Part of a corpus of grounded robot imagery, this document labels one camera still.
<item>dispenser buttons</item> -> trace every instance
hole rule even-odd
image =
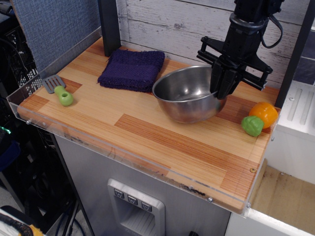
[[[114,189],[114,192],[115,192],[115,195],[116,195],[117,197],[122,198],[122,199],[125,198],[123,192],[121,192],[121,191],[119,191],[119,190],[117,190],[117,189]]]
[[[128,201],[134,205],[138,205],[138,200],[132,196],[128,195]]]
[[[144,210],[152,212],[152,206],[150,206],[149,204],[141,202],[141,206]]]

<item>toy pepper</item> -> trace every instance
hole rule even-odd
[[[270,127],[278,119],[275,107],[267,102],[258,102],[249,116],[242,120],[242,128],[251,136],[257,137],[262,129]]]

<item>metal spatula head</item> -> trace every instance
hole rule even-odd
[[[41,83],[44,85],[47,92],[49,93],[54,93],[54,88],[60,85],[65,88],[63,80],[58,75],[52,75],[50,77],[47,77],[43,79]]]

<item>toy orange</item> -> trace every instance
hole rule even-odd
[[[249,116],[261,118],[264,122],[263,129],[266,129],[278,119],[278,112],[275,107],[268,102],[258,102],[251,109]]]

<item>spatula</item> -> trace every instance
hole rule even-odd
[[[48,93],[55,93],[63,106],[69,106],[73,102],[73,96],[66,91],[65,83],[58,75],[52,75],[41,81]]]

